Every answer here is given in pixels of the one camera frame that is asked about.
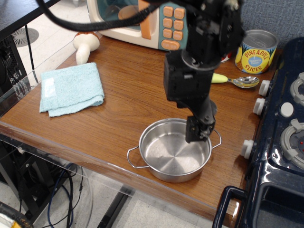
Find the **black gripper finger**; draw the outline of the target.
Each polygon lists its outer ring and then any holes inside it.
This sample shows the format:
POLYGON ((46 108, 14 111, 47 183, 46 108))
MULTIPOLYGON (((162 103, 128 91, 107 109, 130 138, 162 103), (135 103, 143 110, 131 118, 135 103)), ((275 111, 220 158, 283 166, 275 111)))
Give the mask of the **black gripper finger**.
POLYGON ((202 140, 200 137, 200 123, 195 116, 187 117, 185 140, 187 143, 202 140))
POLYGON ((199 139, 206 141, 211 133, 214 131, 215 128, 215 123, 212 124, 201 124, 200 125, 200 130, 199 130, 199 139))

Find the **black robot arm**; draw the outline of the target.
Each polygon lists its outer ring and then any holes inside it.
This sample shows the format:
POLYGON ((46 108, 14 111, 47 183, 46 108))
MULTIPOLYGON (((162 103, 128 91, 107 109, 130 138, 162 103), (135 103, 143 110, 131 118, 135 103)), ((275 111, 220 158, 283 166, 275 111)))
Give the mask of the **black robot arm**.
POLYGON ((205 141, 215 127, 216 105, 209 97, 211 80, 222 58, 236 50, 245 32, 240 0, 176 0, 186 10, 188 39, 164 62, 164 90, 178 108, 188 108, 186 142, 205 141))

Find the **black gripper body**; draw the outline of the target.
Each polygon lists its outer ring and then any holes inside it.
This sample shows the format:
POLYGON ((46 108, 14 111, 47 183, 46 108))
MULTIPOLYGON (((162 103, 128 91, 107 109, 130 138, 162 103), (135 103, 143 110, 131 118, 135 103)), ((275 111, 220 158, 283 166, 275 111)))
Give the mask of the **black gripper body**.
POLYGON ((169 101, 179 108, 188 108, 202 125, 215 124, 215 105, 209 98, 214 67, 192 64, 193 58, 184 50, 165 55, 163 85, 169 101))

